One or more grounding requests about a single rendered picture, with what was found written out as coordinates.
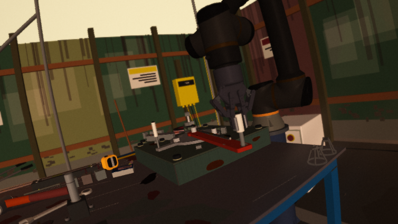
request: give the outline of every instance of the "floor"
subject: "floor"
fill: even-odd
[[[334,145],[347,147],[337,161],[342,224],[397,223],[397,145],[349,142],[334,142]],[[7,194],[22,196],[23,190],[22,188],[0,194],[0,198]],[[61,198],[49,199],[44,207],[59,200]],[[17,214],[19,209],[23,210],[23,207],[13,209],[10,217],[0,218],[0,224],[17,223],[22,217],[26,218],[22,213]],[[296,203],[296,213],[301,220],[300,224],[327,223],[323,181]],[[47,220],[44,217],[39,221],[43,224]]]

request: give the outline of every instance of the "yellow box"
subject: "yellow box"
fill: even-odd
[[[189,106],[199,102],[195,78],[185,77],[173,80],[174,94],[177,99],[177,106]]]

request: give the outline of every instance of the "table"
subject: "table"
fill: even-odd
[[[90,224],[103,220],[108,224],[269,223],[322,178],[325,179],[328,223],[341,223],[337,158],[345,148],[335,147],[337,154],[327,156],[327,164],[311,166],[307,159],[312,148],[312,145],[272,142],[181,186],[159,174],[153,182],[140,184],[153,171],[134,161],[133,174],[113,179],[108,172],[107,179],[80,187],[79,191],[93,189],[87,203],[93,203],[95,209],[90,217],[67,223]],[[148,199],[157,193],[154,200]],[[15,208],[6,215],[23,214],[19,221],[59,200]],[[67,208],[63,207],[38,221],[65,223],[66,216]]]

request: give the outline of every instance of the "red tube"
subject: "red tube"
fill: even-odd
[[[7,206],[7,208],[9,208],[9,207],[13,207],[13,206],[19,206],[21,204],[26,204],[29,202],[41,201],[41,200],[50,199],[50,198],[56,198],[56,197],[64,196],[67,194],[69,194],[68,188],[63,187],[63,188],[58,188],[58,189],[54,189],[51,191],[45,191],[45,192],[40,192],[40,193],[36,193],[36,194],[30,194],[30,195],[23,196],[23,197],[4,200],[4,202]]]

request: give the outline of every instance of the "white sign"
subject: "white sign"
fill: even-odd
[[[262,48],[262,53],[264,54],[264,58],[272,58],[273,53],[272,53],[272,48],[271,48],[271,43],[270,39],[268,37],[261,39],[261,48]]]
[[[127,69],[132,89],[160,85],[157,66]]]

